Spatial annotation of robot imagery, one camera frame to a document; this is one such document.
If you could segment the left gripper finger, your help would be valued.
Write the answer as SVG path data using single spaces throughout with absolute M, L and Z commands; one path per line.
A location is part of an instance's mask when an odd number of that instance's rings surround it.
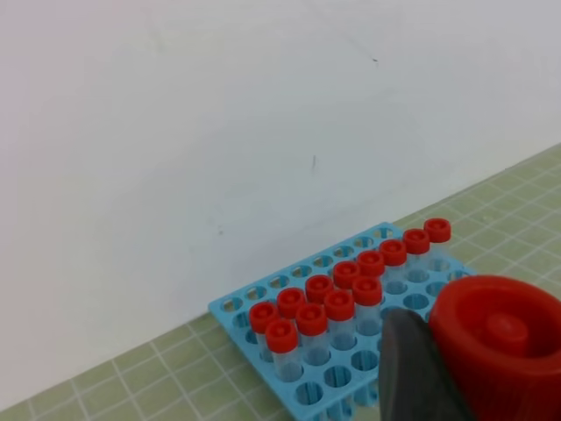
M 460 391 L 429 328 L 409 309 L 390 310 L 382 326 L 382 420 L 485 420 Z

